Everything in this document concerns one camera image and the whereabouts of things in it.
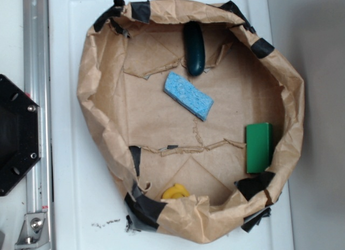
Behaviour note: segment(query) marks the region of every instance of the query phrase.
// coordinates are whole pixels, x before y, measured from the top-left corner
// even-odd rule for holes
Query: black bracket
[[[39,106],[0,74],[0,196],[40,160]]]

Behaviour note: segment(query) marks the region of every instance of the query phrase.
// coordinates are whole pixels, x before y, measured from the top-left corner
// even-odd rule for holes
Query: brown paper bin
[[[200,23],[206,69],[191,77],[182,28]],[[214,104],[205,122],[164,93],[170,71]],[[114,0],[88,30],[78,99],[138,230],[207,243],[269,213],[301,152],[304,84],[290,63],[228,2],[125,5]],[[245,127],[273,125],[271,166],[246,173]],[[191,196],[161,200],[175,183]]]

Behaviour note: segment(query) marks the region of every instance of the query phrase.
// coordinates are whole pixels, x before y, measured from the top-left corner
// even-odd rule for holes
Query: yellow object
[[[189,192],[182,184],[175,184],[163,193],[162,199],[178,199],[188,196]]]

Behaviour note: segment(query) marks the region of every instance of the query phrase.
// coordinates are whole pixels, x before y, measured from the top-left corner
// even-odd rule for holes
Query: green block
[[[250,124],[246,127],[247,173],[261,173],[271,165],[273,156],[272,125]]]

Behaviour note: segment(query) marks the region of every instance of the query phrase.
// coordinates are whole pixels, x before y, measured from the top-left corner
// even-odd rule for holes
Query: dark green eggplant
[[[201,28],[190,21],[183,28],[187,69],[192,76],[199,76],[205,69],[205,46]]]

